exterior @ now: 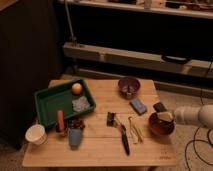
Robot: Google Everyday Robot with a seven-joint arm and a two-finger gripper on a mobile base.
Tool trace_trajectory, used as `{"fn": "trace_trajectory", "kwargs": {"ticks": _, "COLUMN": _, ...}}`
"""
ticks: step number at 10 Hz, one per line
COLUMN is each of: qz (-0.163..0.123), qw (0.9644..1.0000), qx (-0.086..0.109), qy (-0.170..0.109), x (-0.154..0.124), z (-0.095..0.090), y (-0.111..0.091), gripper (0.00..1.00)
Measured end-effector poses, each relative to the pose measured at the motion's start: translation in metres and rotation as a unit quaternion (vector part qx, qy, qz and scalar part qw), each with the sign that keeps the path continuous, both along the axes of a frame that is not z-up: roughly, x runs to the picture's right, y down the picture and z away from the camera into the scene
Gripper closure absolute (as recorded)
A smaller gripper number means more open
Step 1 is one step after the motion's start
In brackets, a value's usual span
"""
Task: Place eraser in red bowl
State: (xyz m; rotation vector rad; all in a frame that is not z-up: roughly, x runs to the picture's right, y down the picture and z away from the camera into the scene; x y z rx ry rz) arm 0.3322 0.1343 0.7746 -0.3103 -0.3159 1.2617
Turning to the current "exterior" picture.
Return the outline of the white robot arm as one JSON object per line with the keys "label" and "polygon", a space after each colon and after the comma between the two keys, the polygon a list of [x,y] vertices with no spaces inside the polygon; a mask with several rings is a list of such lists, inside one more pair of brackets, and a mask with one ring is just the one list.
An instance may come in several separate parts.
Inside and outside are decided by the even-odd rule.
{"label": "white robot arm", "polygon": [[167,112],[172,121],[181,125],[196,125],[213,129],[213,105],[203,105],[201,107],[181,106],[170,112],[166,107],[158,102],[153,105],[157,113]]}

